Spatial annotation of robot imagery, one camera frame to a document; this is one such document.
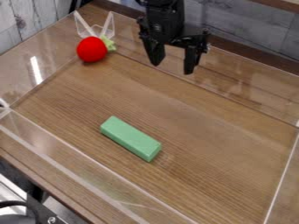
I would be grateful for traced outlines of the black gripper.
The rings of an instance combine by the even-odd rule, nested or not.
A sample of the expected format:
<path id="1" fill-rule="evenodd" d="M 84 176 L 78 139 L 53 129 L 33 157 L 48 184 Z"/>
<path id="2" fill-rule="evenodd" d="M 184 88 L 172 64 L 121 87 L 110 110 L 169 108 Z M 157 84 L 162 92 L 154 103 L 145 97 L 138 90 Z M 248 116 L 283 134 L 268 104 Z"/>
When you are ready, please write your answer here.
<path id="1" fill-rule="evenodd" d="M 184 74 L 192 74 L 198 65 L 201 48 L 208 44 L 208 31 L 185 23 L 184 0 L 134 0 L 144 7 L 144 15 L 136 20 L 148 59 L 153 66 L 164 60 L 164 46 L 184 49 Z"/>

